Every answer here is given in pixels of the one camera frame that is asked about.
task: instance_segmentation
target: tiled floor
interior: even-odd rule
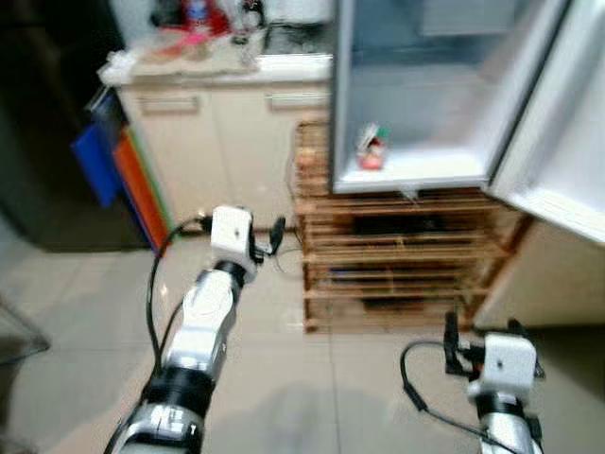
[[[164,321],[207,261],[205,240],[177,244],[162,265]],[[283,257],[296,273],[298,257]],[[0,292],[51,337],[3,390],[12,433],[43,454],[98,453],[147,377],[144,293],[151,253],[45,254],[15,242],[0,260]],[[476,440],[417,414],[400,390],[402,347],[431,330],[305,336],[302,282],[267,263],[244,290],[228,361],[207,421],[204,452],[474,453]],[[548,453],[605,452],[605,334],[538,333],[548,377],[538,384]],[[475,421],[464,384],[439,352],[411,358],[430,402]]]

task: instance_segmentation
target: wall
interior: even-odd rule
[[[217,0],[227,14],[232,14],[241,0]],[[127,45],[153,31],[149,14],[155,0],[110,0],[113,13]],[[270,22],[325,22],[332,18],[334,0],[265,0],[265,12]]]
[[[532,227],[475,325],[605,323],[605,248],[544,223]]]

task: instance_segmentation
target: wooden crate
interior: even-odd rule
[[[296,139],[307,331],[470,325],[528,218],[477,188],[331,195],[325,125]]]

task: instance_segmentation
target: cabinet door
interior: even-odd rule
[[[605,0],[572,3],[490,189],[605,244]]]
[[[211,96],[235,202],[252,210],[257,227],[281,214],[293,225],[287,180],[294,132],[301,121],[327,117],[327,87],[232,87]]]
[[[207,92],[125,88],[120,96],[172,222],[232,203]]]

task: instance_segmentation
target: cabinet handle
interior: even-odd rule
[[[197,96],[184,97],[140,97],[143,114],[196,114],[200,102]]]
[[[326,107],[330,100],[327,93],[272,93],[266,96],[272,110]]]

